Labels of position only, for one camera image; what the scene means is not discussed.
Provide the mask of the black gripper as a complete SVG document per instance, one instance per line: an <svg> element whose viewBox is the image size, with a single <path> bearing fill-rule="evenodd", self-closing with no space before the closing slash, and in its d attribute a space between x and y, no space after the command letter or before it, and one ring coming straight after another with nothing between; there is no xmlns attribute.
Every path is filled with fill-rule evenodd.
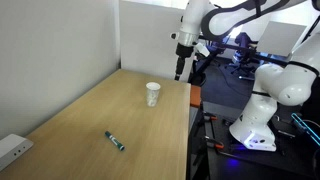
<svg viewBox="0 0 320 180"><path fill-rule="evenodd" d="M177 44L176 47L176 55L178 56L177 65L176 65L176 75L174 77L174 80L179 81L180 76L183 72L184 65L185 65L185 59L190 58L193 53L193 47L187 47L184 45L181 45L180 43Z"/></svg>

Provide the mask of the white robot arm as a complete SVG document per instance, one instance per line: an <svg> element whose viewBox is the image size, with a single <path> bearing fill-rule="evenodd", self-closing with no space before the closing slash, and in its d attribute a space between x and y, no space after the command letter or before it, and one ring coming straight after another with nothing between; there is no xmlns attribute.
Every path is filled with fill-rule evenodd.
<svg viewBox="0 0 320 180"><path fill-rule="evenodd" d="M238 5L218 8L210 0L188 0L180 30L171 37L177 41L175 78L182 75L185 60L194 51L207 56L209 51L198 42L200 36L219 41L239 25L263 15L298 5L307 0L246 0ZM314 9L319 0L309 0ZM292 54L286 66L264 64L255 71L252 94L244 110L229 127L231 135L250 150L276 150L275 135L268 121L277 105L296 106L311 95L311 86L319 76L320 35L305 40Z"/></svg>

